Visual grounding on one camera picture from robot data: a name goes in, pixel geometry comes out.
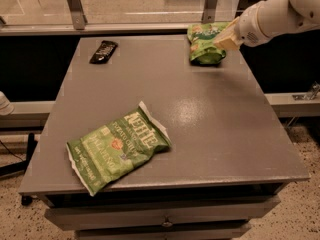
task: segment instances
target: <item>speckled floor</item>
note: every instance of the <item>speckled floor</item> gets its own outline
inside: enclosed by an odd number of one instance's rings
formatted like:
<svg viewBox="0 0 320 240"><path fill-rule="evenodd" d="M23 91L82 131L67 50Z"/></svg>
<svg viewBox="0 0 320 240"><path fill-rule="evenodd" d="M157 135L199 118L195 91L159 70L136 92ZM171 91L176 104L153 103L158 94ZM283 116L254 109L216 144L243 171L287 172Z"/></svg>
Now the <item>speckled floor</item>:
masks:
<svg viewBox="0 0 320 240"><path fill-rule="evenodd" d="M251 230L240 240L320 239L320 135L314 133L313 121L308 122L298 121L288 134L309 170L310 180L285 187L279 194L281 203L265 217L251 220ZM0 158L0 166L18 161L8 154ZM63 232L43 217L46 206L41 201L21 205L17 189L22 178L23 173L0 178L0 239L73 240L73 232Z"/></svg>

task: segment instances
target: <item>white cylindrical object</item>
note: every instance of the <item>white cylindrical object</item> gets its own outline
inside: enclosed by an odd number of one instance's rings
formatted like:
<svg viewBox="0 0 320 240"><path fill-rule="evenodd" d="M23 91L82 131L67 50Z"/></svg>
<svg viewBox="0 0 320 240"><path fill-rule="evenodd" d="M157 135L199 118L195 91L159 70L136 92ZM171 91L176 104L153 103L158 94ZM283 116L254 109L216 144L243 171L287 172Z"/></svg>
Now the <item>white cylindrical object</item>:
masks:
<svg viewBox="0 0 320 240"><path fill-rule="evenodd" d="M10 103L3 92L0 92L0 116L9 115L13 112L14 106Z"/></svg>

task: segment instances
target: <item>chip bag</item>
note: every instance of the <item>chip bag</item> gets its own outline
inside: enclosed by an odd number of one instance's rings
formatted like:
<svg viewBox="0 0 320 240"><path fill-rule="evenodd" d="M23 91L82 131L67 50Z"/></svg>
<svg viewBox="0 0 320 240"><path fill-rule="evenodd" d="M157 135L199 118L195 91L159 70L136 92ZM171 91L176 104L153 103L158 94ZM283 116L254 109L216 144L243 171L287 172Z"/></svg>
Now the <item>chip bag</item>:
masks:
<svg viewBox="0 0 320 240"><path fill-rule="evenodd" d="M213 44L213 39L228 24L228 22L215 22L207 24L193 24L188 27L187 36L191 43L191 63L200 65L216 65L226 57L226 51L218 49Z"/></svg>
<svg viewBox="0 0 320 240"><path fill-rule="evenodd" d="M143 102L124 117L67 142L72 168L91 196L169 147L166 129Z"/></svg>

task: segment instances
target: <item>crumpled green bag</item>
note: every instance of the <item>crumpled green bag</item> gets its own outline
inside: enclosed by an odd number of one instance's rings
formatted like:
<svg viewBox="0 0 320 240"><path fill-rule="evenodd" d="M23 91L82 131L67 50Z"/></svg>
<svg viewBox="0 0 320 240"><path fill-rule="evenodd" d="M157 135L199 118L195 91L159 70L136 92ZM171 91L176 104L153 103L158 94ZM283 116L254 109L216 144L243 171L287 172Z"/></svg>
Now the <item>crumpled green bag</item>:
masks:
<svg viewBox="0 0 320 240"><path fill-rule="evenodd" d="M67 142L71 166L91 196L169 147L166 129L143 102L125 116Z"/></svg>
<svg viewBox="0 0 320 240"><path fill-rule="evenodd" d="M213 39L229 22L192 24L188 27L188 39L191 43L190 62L200 65L219 64L226 56L225 50L218 49Z"/></svg>

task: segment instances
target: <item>drawer knob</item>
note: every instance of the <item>drawer knob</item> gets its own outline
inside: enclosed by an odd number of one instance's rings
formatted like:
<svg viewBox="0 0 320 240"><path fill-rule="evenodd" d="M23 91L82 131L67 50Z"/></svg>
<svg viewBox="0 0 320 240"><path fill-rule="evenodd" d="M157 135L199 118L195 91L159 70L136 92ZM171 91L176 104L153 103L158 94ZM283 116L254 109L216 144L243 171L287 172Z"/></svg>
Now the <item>drawer knob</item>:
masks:
<svg viewBox="0 0 320 240"><path fill-rule="evenodd" d="M170 228L173 226L173 223L171 221L169 221L169 218L166 217L164 222L162 223L162 227L165 227L165 228Z"/></svg>

